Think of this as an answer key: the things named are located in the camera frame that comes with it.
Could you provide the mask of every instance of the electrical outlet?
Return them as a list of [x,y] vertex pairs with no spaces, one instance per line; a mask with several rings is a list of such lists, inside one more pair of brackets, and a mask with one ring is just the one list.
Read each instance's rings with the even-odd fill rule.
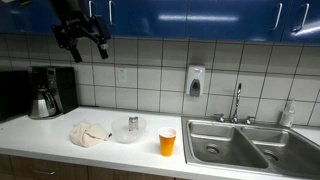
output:
[[128,79],[127,68],[118,68],[118,81],[127,82],[127,79]]

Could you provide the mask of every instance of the white cloth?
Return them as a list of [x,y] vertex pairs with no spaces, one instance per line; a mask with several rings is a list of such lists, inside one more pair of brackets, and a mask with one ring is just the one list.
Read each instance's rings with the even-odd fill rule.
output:
[[82,121],[74,125],[70,138],[75,145],[91,147],[109,139],[110,133],[105,131],[99,124],[90,124]]

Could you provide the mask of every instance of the soap dispenser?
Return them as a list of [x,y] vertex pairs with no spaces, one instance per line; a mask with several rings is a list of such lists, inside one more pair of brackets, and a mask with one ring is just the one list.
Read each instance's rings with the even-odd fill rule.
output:
[[199,97],[203,93],[206,69],[202,65],[189,65],[186,94],[191,97]]

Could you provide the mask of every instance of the plastic cup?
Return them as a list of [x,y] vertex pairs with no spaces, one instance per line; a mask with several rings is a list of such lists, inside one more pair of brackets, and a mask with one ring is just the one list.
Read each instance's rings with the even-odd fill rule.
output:
[[160,128],[158,130],[160,138],[160,153],[162,156],[171,156],[176,139],[176,130],[173,128]]

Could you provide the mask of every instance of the stainless steel sink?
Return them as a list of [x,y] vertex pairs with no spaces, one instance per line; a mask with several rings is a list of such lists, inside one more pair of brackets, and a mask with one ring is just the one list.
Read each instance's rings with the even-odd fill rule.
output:
[[291,129],[182,118],[186,162],[320,179],[320,148]]

